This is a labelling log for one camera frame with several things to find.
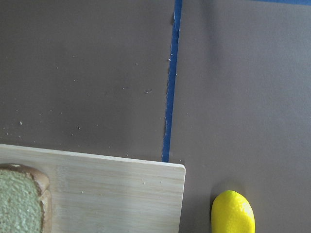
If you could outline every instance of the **lemon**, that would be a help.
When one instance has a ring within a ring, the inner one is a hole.
[[[212,206],[212,233],[254,233],[252,207],[241,194],[227,190],[218,195]]]

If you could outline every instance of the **blue painter's tape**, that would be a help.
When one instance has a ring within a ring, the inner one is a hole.
[[[169,73],[167,97],[166,97],[166,112],[165,112],[166,125],[165,125],[165,134],[163,138],[163,152],[162,152],[162,161],[167,162],[167,163],[169,162],[169,159],[170,159],[171,131],[172,131],[172,119],[173,119],[173,104],[174,104],[174,93],[175,93],[181,6],[182,6],[182,0],[176,0],[175,7],[174,7],[174,25],[173,25],[173,32],[172,32],[170,73]]]
[[[311,5],[311,0],[256,0],[256,1],[268,1],[268,2],[297,4],[297,5]]]

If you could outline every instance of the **wooden cutting board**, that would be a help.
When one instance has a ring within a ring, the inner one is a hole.
[[[48,175],[53,233],[178,232],[183,165],[3,144],[0,163]]]

